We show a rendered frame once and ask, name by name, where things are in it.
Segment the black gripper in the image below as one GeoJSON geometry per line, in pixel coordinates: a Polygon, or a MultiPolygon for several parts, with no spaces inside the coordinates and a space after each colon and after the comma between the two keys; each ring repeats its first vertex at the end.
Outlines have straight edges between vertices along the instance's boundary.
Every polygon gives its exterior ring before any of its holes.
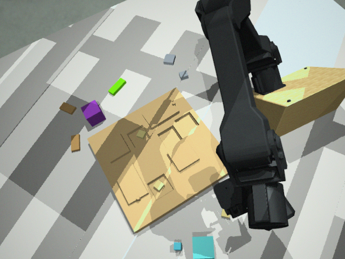
{"type": "MultiPolygon", "coordinates": [[[[216,153],[217,153],[217,155],[219,156],[220,160],[222,161],[222,163],[224,165],[224,162],[223,162],[223,159],[222,159],[222,156],[221,156],[221,153],[220,153],[220,144],[216,148],[216,153]]],[[[236,172],[240,172],[240,171],[242,171],[242,168],[236,169],[236,172]]],[[[294,216],[295,210],[293,209],[291,204],[287,201],[286,197],[285,197],[285,201],[286,201],[287,216],[288,216],[288,219],[290,219],[290,218],[292,218],[294,216]]],[[[271,229],[265,229],[265,230],[270,231],[271,229]]]]}

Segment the purple cube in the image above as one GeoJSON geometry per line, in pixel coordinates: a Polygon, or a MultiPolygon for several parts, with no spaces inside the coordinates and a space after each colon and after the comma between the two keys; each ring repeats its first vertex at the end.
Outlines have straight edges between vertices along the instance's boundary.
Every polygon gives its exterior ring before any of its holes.
{"type": "Polygon", "coordinates": [[[90,125],[93,127],[96,124],[106,120],[101,108],[97,104],[97,102],[94,100],[91,103],[81,107],[87,121],[90,123],[90,125]]]}

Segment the large teal square block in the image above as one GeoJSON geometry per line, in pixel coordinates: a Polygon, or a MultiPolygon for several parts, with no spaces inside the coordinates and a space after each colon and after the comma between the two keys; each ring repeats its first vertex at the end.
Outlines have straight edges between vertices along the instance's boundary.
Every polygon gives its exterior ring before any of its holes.
{"type": "Polygon", "coordinates": [[[215,259],[213,236],[192,237],[193,259],[215,259]]]}

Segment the green rectangular block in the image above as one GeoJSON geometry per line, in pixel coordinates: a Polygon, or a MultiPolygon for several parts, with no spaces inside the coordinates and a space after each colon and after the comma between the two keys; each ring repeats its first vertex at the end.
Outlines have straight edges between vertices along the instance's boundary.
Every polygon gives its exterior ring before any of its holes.
{"type": "Polygon", "coordinates": [[[120,78],[108,92],[112,95],[116,95],[125,84],[126,81],[120,78]]]}

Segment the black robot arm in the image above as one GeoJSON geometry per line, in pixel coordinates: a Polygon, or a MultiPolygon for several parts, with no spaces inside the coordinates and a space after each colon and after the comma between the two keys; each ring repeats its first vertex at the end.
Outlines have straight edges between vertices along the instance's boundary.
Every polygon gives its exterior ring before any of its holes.
{"type": "Polygon", "coordinates": [[[283,184],[287,162],[280,137],[257,109],[254,92],[267,95],[282,83],[278,47],[258,35],[250,0],[200,0],[195,12],[209,40],[224,105],[220,153],[229,178],[213,187],[227,216],[248,212],[249,228],[288,227],[283,184]],[[242,171],[236,172],[236,169],[242,171]]]}

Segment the small teal block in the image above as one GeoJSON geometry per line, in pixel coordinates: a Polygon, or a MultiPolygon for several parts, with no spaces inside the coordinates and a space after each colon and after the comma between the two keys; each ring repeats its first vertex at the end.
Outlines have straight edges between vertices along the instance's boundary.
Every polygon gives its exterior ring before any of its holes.
{"type": "Polygon", "coordinates": [[[174,242],[174,250],[182,250],[182,243],[174,242]]]}

